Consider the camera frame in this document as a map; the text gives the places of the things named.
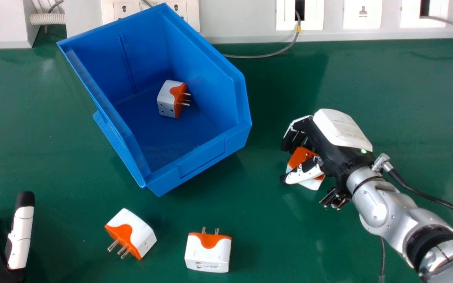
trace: wall plate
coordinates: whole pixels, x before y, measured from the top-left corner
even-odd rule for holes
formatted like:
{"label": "wall plate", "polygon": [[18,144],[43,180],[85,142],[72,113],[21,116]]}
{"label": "wall plate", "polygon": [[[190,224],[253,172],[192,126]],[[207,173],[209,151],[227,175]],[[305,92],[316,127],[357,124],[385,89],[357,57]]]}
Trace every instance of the wall plate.
{"label": "wall plate", "polygon": [[[448,0],[431,0],[429,5],[429,15],[439,18],[448,16]],[[444,28],[446,23],[419,18],[420,1],[401,0],[401,28]]]}
{"label": "wall plate", "polygon": [[[200,13],[198,0],[175,1],[148,1],[153,6],[166,3],[185,22],[200,32]],[[101,0],[102,24],[111,23],[119,18],[124,18],[139,11],[149,9],[149,6],[140,0]]]}
{"label": "wall plate", "polygon": [[344,29],[379,29],[382,0],[344,0]]}
{"label": "wall plate", "polygon": [[[324,23],[324,0],[305,0],[305,20],[302,30],[322,30]],[[275,30],[295,30],[295,0],[277,0]]]}

